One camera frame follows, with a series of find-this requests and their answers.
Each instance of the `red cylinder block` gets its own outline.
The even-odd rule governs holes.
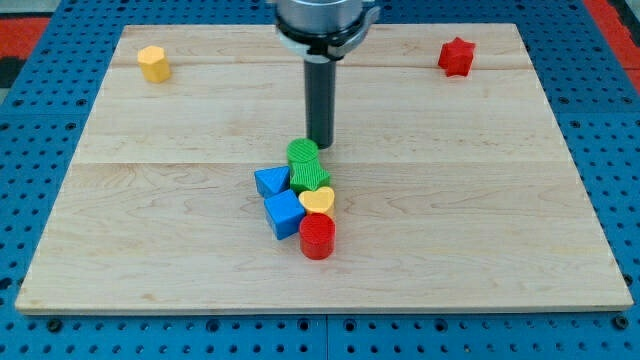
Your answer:
[[[312,260],[322,260],[333,252],[336,224],[325,214],[307,215],[300,223],[300,250]]]

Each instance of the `red star block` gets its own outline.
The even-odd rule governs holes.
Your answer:
[[[442,45],[438,66],[445,70],[447,77],[453,75],[467,76],[471,69],[473,50],[475,48],[476,44],[456,37],[452,42]]]

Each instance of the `black cylindrical rod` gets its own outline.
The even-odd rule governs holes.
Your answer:
[[[304,62],[307,108],[307,138],[326,149],[333,143],[333,114],[336,93],[336,62]]]

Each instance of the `red object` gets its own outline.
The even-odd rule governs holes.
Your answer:
[[[445,70],[447,77],[453,75],[469,75],[471,62],[473,61],[473,50],[476,44],[467,42],[459,37],[442,45],[438,66]]]
[[[584,5],[627,72],[629,79],[640,92],[640,48],[631,40],[631,32],[620,22],[618,11],[607,0],[584,0]]]
[[[26,60],[48,24],[48,18],[1,19],[0,58]]]
[[[312,260],[322,260],[333,252],[336,224],[325,214],[311,214],[300,223],[300,250]]]

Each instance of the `green block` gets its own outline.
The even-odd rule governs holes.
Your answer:
[[[318,159],[306,163],[291,165],[290,187],[296,193],[316,191],[323,186],[331,185],[331,174],[320,165]]]
[[[318,145],[313,140],[295,139],[287,146],[289,166],[293,163],[306,163],[318,158]]]

